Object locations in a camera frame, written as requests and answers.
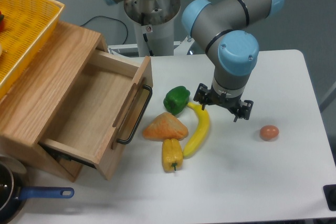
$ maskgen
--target green bell pepper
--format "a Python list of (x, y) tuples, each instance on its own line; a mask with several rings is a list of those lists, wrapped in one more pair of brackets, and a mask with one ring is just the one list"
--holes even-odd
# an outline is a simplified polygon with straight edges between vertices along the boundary
[(178, 86), (167, 93), (163, 105), (168, 112), (177, 115), (186, 107), (189, 96), (190, 91), (185, 86)]

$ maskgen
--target red object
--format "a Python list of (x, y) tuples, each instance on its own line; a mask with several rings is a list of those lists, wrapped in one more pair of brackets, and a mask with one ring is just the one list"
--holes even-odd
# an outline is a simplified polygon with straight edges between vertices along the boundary
[(260, 137), (269, 141), (279, 135), (279, 129), (274, 125), (266, 125), (260, 129)]
[(4, 21), (5, 16), (1, 13), (0, 11), (0, 32), (5, 30), (5, 21)]

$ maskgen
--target cable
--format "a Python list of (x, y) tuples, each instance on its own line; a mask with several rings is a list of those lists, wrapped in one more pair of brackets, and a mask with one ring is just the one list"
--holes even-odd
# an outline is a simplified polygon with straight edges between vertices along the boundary
[(82, 24), (80, 26), (83, 27), (83, 26), (87, 25), (89, 22), (91, 22), (92, 20), (96, 19), (96, 18), (107, 18), (107, 19), (118, 21), (118, 22), (122, 23), (124, 25), (124, 27), (126, 28), (126, 37), (125, 37), (125, 40), (123, 41), (122, 45), (125, 44), (125, 42), (128, 38), (128, 28), (127, 28), (127, 25), (119, 19), (99, 15), (99, 16), (95, 16), (95, 17), (90, 18), (88, 21), (86, 21), (84, 24)]

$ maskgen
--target pepper stem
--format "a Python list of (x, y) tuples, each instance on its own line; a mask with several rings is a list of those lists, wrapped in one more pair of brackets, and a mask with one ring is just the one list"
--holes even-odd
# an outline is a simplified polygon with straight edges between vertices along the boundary
[(177, 163), (173, 163), (172, 166), (174, 166), (174, 171), (176, 171), (176, 166), (177, 166)]

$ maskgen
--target egg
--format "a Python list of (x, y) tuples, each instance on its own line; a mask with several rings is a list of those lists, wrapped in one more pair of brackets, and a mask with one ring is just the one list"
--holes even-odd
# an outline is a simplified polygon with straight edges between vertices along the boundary
[(279, 129), (274, 125), (266, 125), (260, 129), (260, 137), (265, 141), (270, 141), (278, 135)]

